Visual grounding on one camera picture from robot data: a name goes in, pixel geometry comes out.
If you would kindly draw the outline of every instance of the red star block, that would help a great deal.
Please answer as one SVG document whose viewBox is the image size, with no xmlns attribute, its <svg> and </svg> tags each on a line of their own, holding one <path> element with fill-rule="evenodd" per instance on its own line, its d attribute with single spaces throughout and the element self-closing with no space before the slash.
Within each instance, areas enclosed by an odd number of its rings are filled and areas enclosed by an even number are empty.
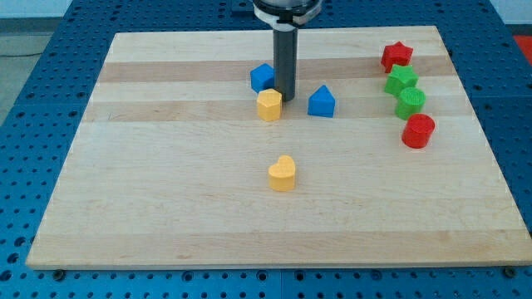
<svg viewBox="0 0 532 299">
<path fill-rule="evenodd" d="M 401 42 L 396 42 L 395 45 L 384 47 L 381 64 L 385 67 L 385 72 L 392 71 L 392 66 L 397 64 L 399 66 L 408 66 L 410 58 L 414 49 L 406 47 Z"/>
</svg>

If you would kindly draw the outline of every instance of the red cylinder block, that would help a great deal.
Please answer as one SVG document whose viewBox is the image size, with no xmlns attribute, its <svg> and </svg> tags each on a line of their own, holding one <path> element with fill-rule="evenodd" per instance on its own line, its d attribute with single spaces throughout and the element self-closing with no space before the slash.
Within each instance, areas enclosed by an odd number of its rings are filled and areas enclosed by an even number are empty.
<svg viewBox="0 0 532 299">
<path fill-rule="evenodd" d="M 422 149 L 431 138 L 436 123 L 429 115 L 417 113 L 408 119 L 402 131 L 402 142 L 413 149 Z"/>
</svg>

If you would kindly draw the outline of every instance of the wooden board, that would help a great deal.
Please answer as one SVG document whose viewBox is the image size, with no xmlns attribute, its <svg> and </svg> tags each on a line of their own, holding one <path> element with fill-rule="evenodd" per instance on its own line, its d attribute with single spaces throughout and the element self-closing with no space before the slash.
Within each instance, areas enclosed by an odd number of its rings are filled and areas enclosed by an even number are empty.
<svg viewBox="0 0 532 299">
<path fill-rule="evenodd" d="M 407 148 L 385 45 L 436 132 Z M 298 95 L 258 119 L 272 33 L 115 36 L 27 259 L 38 269 L 521 265 L 532 242 L 435 27 L 302 30 Z M 334 119 L 306 115 L 326 83 Z M 268 187 L 281 154 L 297 188 Z"/>
</svg>

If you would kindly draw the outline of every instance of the white wall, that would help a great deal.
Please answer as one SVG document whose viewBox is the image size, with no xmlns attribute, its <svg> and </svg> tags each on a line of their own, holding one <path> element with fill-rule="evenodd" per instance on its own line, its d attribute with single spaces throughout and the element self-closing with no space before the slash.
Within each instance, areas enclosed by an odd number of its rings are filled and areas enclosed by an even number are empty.
<svg viewBox="0 0 532 299">
<path fill-rule="evenodd" d="M 61 17 L 70 2 L 71 0 L 0 0 L 0 17 Z M 532 24 L 532 0 L 491 2 L 507 24 Z"/>
<path fill-rule="evenodd" d="M 71 0 L 0 0 L 0 17 L 62 17 Z"/>
<path fill-rule="evenodd" d="M 491 0 L 506 24 L 532 24 L 532 0 Z"/>
</svg>

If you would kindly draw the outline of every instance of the blue pegboard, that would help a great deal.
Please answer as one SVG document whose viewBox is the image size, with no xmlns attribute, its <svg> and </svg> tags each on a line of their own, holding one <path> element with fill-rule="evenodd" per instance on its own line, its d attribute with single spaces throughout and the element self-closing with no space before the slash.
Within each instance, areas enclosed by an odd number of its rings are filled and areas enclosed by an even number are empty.
<svg viewBox="0 0 532 299">
<path fill-rule="evenodd" d="M 114 34 L 268 29 L 242 1 L 73 1 L 0 127 L 0 298 L 531 298 L 532 267 L 67 272 L 56 281 L 24 266 Z M 532 228 L 532 68 L 488 0 L 324 0 L 308 25 L 436 25 Z"/>
</svg>

